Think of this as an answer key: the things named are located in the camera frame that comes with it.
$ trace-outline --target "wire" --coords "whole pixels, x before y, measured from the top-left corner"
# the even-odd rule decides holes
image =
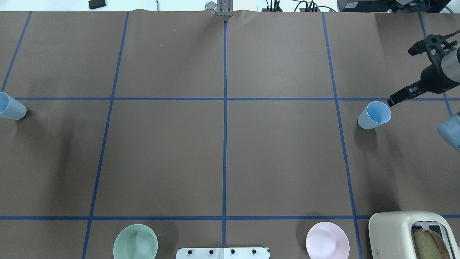
[[[317,12],[317,11],[318,11],[318,8],[319,8],[319,7],[325,7],[325,8],[329,8],[330,10],[332,10],[332,12],[336,12],[334,9],[332,9],[332,8],[331,8],[331,7],[329,7],[329,6],[317,6],[317,7],[315,8],[315,9],[316,9],[316,11],[315,11],[315,12]]]
[[[454,13],[454,11],[452,9],[450,9],[449,7],[445,7],[447,9],[447,11],[449,11],[450,13]]]
[[[305,8],[307,8],[307,5],[308,5],[308,2],[307,2],[307,1],[297,1],[297,0],[293,0],[293,1],[299,2],[299,3],[297,4],[297,6],[295,7],[294,12],[297,11],[297,7],[298,7],[301,3],[305,3]]]
[[[299,2],[299,3],[297,4],[297,6],[295,7],[294,12],[297,11],[297,8],[299,7],[299,5],[300,5],[301,3],[305,3],[305,12],[306,12],[307,10],[314,10],[314,9],[316,9],[317,6],[318,6],[318,5],[317,5],[315,2],[313,2],[313,1],[311,1],[311,2],[308,2],[308,1],[305,1],[305,0],[302,0],[302,1],[292,0],[292,1]]]

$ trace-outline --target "metal clamp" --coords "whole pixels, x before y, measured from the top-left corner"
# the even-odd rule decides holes
[[[181,248],[176,259],[270,259],[268,247]]]
[[[233,16],[233,0],[217,0],[218,16]]]

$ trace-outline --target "table surface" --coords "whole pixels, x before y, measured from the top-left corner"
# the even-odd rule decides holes
[[[392,107],[419,79],[424,34],[459,15],[3,12],[2,91],[28,114],[0,121],[3,258],[111,258],[145,224],[157,258],[181,247],[270,247],[308,258],[316,223],[371,258],[373,213],[427,210],[460,235],[460,159],[437,126],[460,88]]]

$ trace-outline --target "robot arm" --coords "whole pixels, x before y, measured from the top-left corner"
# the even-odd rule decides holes
[[[390,107],[426,92],[442,94],[460,85],[460,46],[457,41],[447,42],[448,38],[459,32],[460,30],[444,36],[428,35],[426,39],[416,42],[409,49],[411,56],[425,52],[431,65],[422,71],[420,81],[390,96],[390,99],[387,100]]]

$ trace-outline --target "blue tape line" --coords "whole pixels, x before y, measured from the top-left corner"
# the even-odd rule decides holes
[[[326,40],[326,49],[328,51],[329,70],[331,72],[332,89],[333,89],[333,92],[334,92],[334,98],[337,98],[337,89],[336,89],[336,86],[335,86],[335,78],[334,78],[334,69],[333,69],[333,66],[332,66],[331,50],[329,48],[329,38],[328,38],[328,29],[326,27],[326,18],[324,17],[323,12],[321,13],[321,15],[322,15],[322,24],[323,24],[323,27],[324,27],[324,37],[325,37],[325,40]],[[335,110],[337,111],[337,119],[339,121],[340,139],[342,141],[342,151],[343,151],[343,154],[344,154],[346,174],[347,174],[347,178],[348,178],[348,191],[350,193],[351,211],[353,213],[353,222],[354,222],[354,225],[355,225],[356,244],[358,246],[359,258],[362,259],[361,240],[359,238],[358,220],[356,218],[355,198],[353,196],[353,187],[351,185],[350,168],[348,166],[348,157],[347,157],[347,154],[346,154],[345,138],[344,138],[344,133],[343,133],[343,128],[342,128],[342,118],[340,116],[340,108],[339,108],[339,101],[338,100],[335,101]]]
[[[441,215],[443,218],[460,218],[460,214],[444,214]]]
[[[371,215],[356,216],[357,219],[370,219],[371,217],[372,217]]]
[[[14,97],[16,100],[34,101],[103,101],[112,100],[110,97]]]
[[[115,97],[114,100],[155,100],[155,101],[224,101],[225,98],[206,98],[206,97]]]
[[[10,77],[11,69],[13,68],[14,60],[16,60],[17,52],[19,51],[19,47],[21,46],[21,42],[23,41],[24,34],[27,29],[27,25],[29,24],[30,16],[32,15],[32,12],[29,12],[29,15],[27,16],[26,23],[24,24],[23,31],[21,33],[21,36],[19,37],[19,41],[17,42],[16,49],[14,50],[13,58],[11,59],[10,66],[8,67],[8,71],[6,72],[5,80],[3,81],[3,85],[1,87],[0,92],[5,91],[6,83],[8,82],[8,78]]]
[[[441,214],[443,218],[460,218],[460,214]],[[222,220],[221,216],[94,216],[92,221],[110,220]],[[226,220],[322,220],[322,219],[354,219],[352,215],[320,215],[320,216],[226,216]],[[357,219],[370,219],[371,215],[357,215]],[[90,217],[73,216],[0,216],[0,220],[88,220]]]
[[[328,98],[328,97],[318,97],[318,98],[309,98],[309,97],[306,97],[306,98],[302,98],[302,97],[294,97],[294,98],[291,98],[291,97],[287,97],[287,98],[283,98],[283,97],[274,97],[274,98],[271,98],[271,97],[268,97],[268,98],[258,98],[258,97],[242,97],[242,98],[227,98],[227,100],[229,101],[333,101],[335,100],[334,98]]]
[[[224,21],[224,98],[224,150],[222,159],[222,246],[225,246],[227,243],[227,20]]]
[[[14,97],[16,100],[81,100],[81,101],[386,101],[388,98],[382,97]],[[445,101],[445,98],[414,98],[407,101]],[[459,101],[460,98],[447,98],[451,101]]]
[[[422,18],[421,12],[419,12],[419,20],[420,20],[420,25],[422,26],[423,38],[426,38],[425,25],[423,24],[423,18]]]
[[[227,216],[227,220],[353,219],[353,216]]]
[[[96,196],[98,194],[99,178],[101,176],[101,169],[102,169],[102,161],[104,159],[105,144],[106,144],[106,141],[107,141],[107,134],[109,132],[110,117],[111,117],[111,114],[112,114],[112,107],[113,107],[113,103],[114,103],[113,98],[115,96],[116,83],[117,83],[117,80],[118,80],[118,72],[120,70],[121,55],[123,54],[123,46],[124,46],[124,42],[125,42],[126,29],[127,29],[127,26],[128,26],[128,18],[129,18],[129,12],[126,12],[125,26],[123,27],[123,35],[121,37],[120,52],[118,54],[118,61],[117,61],[116,70],[115,70],[114,84],[113,84],[113,87],[112,87],[112,96],[111,96],[112,100],[110,101],[109,111],[107,113],[107,121],[105,123],[105,131],[104,131],[104,137],[103,137],[103,140],[102,140],[101,155],[99,157],[98,171],[97,171],[97,174],[96,174],[96,181],[94,183],[94,190],[93,190],[93,193],[92,193],[91,208],[90,208],[90,213],[89,213],[90,218],[88,220],[88,226],[87,226],[87,229],[86,229],[85,243],[83,245],[83,253],[81,255],[81,259],[85,259],[85,257],[86,257],[86,249],[88,247],[89,234],[90,234],[90,231],[91,231],[91,220],[92,220],[92,216],[93,216],[93,213],[94,213],[94,206],[96,204]]]
[[[423,18],[422,18],[422,13],[419,12],[419,20],[420,20],[420,26],[422,27],[422,33],[423,37],[426,38],[426,30],[425,30],[425,24],[423,23]],[[449,101],[447,99],[446,93],[443,93],[443,100],[446,103],[447,111],[449,112],[449,116],[452,116],[452,110],[450,109]]]
[[[73,216],[0,216],[0,220],[88,220],[89,217]]]
[[[83,252],[81,253],[81,259],[85,259],[86,257],[86,250],[88,249],[90,231],[91,231],[91,218],[88,220],[88,225],[86,226],[85,242],[83,243]]]
[[[443,96],[444,96],[444,100],[446,101],[446,107],[447,107],[447,111],[449,112],[449,116],[452,117],[452,110],[450,109],[450,104],[449,104],[449,101],[447,100],[446,93],[443,93]]]
[[[222,220],[221,216],[92,217],[93,220]]]

